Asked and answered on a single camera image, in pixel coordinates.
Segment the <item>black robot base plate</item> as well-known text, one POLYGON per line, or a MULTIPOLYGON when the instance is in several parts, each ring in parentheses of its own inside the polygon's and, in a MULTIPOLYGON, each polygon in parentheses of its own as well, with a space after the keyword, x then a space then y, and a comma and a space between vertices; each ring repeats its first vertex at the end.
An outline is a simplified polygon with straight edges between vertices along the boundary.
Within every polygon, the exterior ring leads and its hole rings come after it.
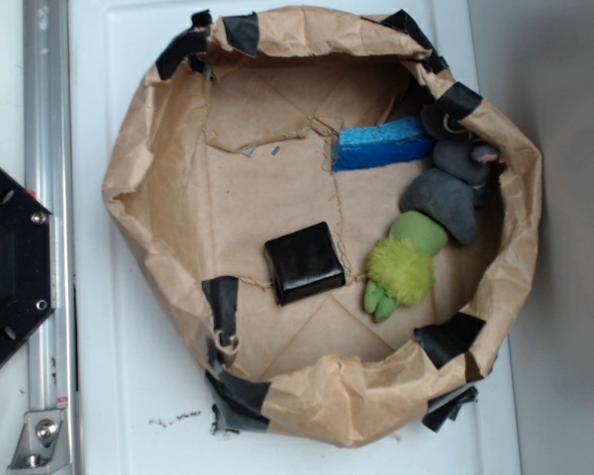
POLYGON ((0 167, 0 369, 55 307, 52 213, 0 167))

